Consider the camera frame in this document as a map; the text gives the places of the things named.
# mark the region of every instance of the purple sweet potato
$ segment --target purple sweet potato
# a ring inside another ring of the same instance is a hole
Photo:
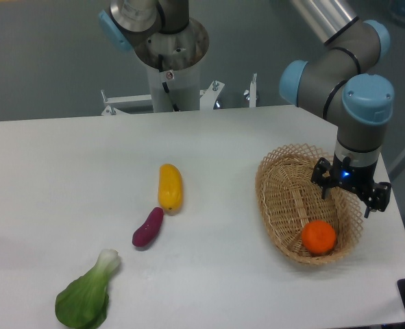
[[[136,247],[145,247],[155,239],[160,231],[164,211],[160,207],[155,207],[144,224],[134,232],[132,244]]]

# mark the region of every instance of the woven basket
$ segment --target woven basket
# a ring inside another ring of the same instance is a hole
[[[260,213],[272,243],[287,257],[302,264],[323,265],[348,255],[362,231],[357,196],[332,188],[321,198],[321,189],[310,181],[320,157],[330,155],[315,146],[285,145],[269,153],[256,174]],[[328,222],[336,231],[334,249],[325,256],[312,255],[302,244],[301,231],[310,221]]]

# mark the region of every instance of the bok choy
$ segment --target bok choy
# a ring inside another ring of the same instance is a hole
[[[118,252],[103,249],[94,267],[84,276],[72,281],[56,297],[55,312],[58,320],[70,328],[100,327],[106,319],[108,283],[120,262]]]

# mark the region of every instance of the gray wall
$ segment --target gray wall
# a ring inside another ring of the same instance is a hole
[[[118,97],[149,93],[134,53],[115,50],[97,24],[103,0],[22,0],[0,3],[0,121],[99,115],[100,89]],[[385,0],[352,0],[362,19],[384,23],[392,48],[372,73],[392,81],[395,115],[383,156],[389,165],[405,146],[405,29]],[[191,15],[210,34],[202,86],[226,83],[225,107],[243,106],[241,94],[258,73],[261,106],[286,102],[278,80],[295,59],[324,51],[287,0],[190,0]],[[405,220],[405,172],[394,182]]]

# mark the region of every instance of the blue joint cap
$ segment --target blue joint cap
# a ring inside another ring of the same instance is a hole
[[[391,37],[389,36],[389,32],[386,29],[385,26],[380,24],[379,22],[373,21],[373,20],[368,20],[364,21],[364,23],[372,26],[377,34],[379,35],[379,40],[380,40],[380,57],[379,60],[383,58],[388,53],[388,50],[391,46]]]
[[[303,60],[291,62],[284,70],[280,79],[280,96],[295,106],[298,106],[299,81],[306,65],[307,62]]]
[[[393,115],[394,88],[380,75],[356,75],[345,84],[342,102],[357,121],[383,125]]]
[[[117,49],[121,51],[132,50],[132,46],[129,41],[127,41],[125,36],[120,32],[118,27],[104,10],[99,13],[99,22],[101,29]]]

